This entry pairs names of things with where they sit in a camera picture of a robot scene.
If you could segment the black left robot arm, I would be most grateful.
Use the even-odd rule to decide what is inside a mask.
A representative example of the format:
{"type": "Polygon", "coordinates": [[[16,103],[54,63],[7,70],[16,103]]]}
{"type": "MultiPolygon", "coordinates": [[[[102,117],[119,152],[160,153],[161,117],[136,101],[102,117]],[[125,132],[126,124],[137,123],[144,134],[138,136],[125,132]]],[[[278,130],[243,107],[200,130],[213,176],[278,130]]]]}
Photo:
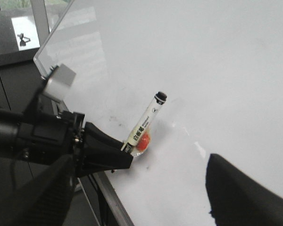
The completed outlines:
{"type": "Polygon", "coordinates": [[[128,169],[133,156],[121,151],[122,142],[106,135],[84,114],[62,111],[58,115],[41,109],[13,113],[0,109],[0,157],[43,165],[70,155],[77,177],[106,170],[128,169]]]}

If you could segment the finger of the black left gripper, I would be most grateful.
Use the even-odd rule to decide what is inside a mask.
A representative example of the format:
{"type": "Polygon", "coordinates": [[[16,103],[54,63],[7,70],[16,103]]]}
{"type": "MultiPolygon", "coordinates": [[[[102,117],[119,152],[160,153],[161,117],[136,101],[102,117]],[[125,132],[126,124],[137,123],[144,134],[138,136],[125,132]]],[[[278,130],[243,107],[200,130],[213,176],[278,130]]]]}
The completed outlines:
{"type": "Polygon", "coordinates": [[[83,133],[81,176],[130,168],[133,156],[121,151],[122,146],[122,142],[108,136],[93,123],[87,122],[83,133]]]}

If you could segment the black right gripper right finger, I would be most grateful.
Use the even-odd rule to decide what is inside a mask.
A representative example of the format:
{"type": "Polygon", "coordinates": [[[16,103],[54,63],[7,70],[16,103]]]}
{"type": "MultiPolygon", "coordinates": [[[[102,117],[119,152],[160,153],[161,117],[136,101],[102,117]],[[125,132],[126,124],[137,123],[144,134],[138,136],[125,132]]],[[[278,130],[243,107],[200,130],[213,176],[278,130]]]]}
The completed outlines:
{"type": "Polygon", "coordinates": [[[205,186],[217,226],[283,226],[283,198],[218,154],[209,157],[205,186]]]}

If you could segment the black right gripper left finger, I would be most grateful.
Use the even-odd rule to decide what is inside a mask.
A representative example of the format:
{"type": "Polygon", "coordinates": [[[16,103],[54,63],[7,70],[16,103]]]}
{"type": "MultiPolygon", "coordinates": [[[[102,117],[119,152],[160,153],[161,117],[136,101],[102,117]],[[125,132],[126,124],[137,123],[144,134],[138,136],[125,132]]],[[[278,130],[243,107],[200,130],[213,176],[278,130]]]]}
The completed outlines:
{"type": "Polygon", "coordinates": [[[63,155],[0,201],[0,226],[61,226],[73,198],[73,159],[63,155]]]}

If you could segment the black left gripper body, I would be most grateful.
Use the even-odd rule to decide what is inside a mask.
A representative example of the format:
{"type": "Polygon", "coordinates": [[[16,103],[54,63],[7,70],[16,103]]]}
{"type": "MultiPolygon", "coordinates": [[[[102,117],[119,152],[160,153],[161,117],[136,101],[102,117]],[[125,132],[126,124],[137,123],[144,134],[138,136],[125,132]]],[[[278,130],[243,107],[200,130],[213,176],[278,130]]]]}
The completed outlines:
{"type": "Polygon", "coordinates": [[[75,153],[83,120],[82,113],[41,113],[36,120],[19,124],[14,150],[23,151],[30,162],[51,165],[62,155],[75,153]]]}

